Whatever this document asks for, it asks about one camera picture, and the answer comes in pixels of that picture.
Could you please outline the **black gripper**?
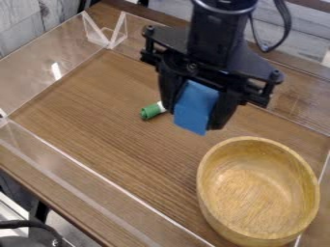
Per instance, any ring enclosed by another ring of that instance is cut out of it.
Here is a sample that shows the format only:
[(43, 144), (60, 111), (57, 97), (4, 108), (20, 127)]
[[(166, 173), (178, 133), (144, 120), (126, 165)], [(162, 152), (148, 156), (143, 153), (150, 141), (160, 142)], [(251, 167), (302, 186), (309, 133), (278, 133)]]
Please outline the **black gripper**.
[(283, 73), (242, 41), (226, 66), (212, 65), (187, 54), (188, 28), (146, 25), (140, 60), (159, 73), (159, 89), (164, 109), (172, 113), (186, 80), (219, 90), (207, 124), (208, 130), (222, 129), (240, 104), (267, 107)]

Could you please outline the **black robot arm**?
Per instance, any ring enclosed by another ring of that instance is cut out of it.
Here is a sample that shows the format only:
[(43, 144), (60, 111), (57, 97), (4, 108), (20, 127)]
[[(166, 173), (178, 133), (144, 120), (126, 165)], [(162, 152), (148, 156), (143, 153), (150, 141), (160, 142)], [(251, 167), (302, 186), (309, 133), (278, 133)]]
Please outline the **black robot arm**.
[(186, 27), (147, 25), (140, 60), (159, 74), (159, 90), (174, 123), (204, 135), (224, 127), (238, 107), (267, 107), (283, 73), (244, 39), (258, 0), (191, 0)]

